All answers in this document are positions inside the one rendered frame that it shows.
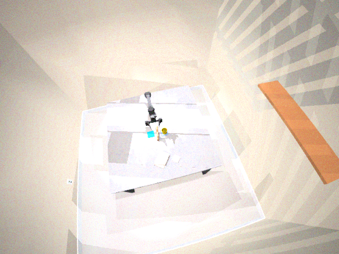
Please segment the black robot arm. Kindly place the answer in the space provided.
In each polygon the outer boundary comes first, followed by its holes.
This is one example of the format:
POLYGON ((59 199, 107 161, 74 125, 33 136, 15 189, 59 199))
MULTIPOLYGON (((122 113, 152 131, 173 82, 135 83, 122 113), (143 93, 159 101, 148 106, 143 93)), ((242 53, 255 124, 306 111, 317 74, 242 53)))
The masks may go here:
POLYGON ((144 94, 144 97, 146 97, 147 99, 147 102, 148 102, 148 112, 149 112, 149 115, 150 115, 150 119, 156 119, 156 113, 155 113, 155 108, 153 108, 152 104, 151 104, 151 100, 150 100, 150 97, 151 97, 151 93, 150 92, 146 92, 144 94))

